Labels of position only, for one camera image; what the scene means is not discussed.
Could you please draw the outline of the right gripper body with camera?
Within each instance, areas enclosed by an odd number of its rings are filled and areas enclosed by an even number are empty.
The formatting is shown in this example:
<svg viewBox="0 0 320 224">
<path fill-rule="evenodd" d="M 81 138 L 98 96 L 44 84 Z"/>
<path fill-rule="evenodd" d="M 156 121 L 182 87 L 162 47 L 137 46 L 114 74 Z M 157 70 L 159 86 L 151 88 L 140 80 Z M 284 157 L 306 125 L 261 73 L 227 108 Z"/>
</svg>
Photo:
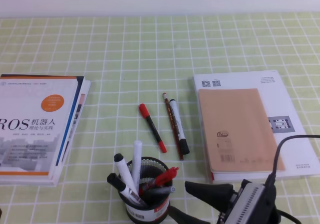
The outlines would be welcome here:
<svg viewBox="0 0 320 224">
<path fill-rule="evenodd" d="M 218 224 L 278 224 L 276 175 L 270 174 L 264 184 L 243 180 L 235 192 L 231 184 L 218 184 L 220 214 Z"/>
</svg>

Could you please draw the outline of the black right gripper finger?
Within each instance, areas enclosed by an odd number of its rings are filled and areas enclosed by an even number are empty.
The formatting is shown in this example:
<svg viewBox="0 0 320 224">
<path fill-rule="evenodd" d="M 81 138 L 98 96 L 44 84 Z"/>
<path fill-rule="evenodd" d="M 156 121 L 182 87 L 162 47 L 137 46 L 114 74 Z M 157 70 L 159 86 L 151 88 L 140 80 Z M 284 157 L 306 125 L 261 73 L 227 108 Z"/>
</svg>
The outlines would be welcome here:
<svg viewBox="0 0 320 224">
<path fill-rule="evenodd" d="M 185 190 L 190 195 L 225 213 L 231 206 L 231 199 L 236 194 L 231 184 L 200 184 L 185 181 Z"/>
<path fill-rule="evenodd" d="M 210 224 L 210 222 L 202 221 L 190 215 L 187 215 L 173 206 L 168 207 L 168 215 L 178 224 Z"/>
</svg>

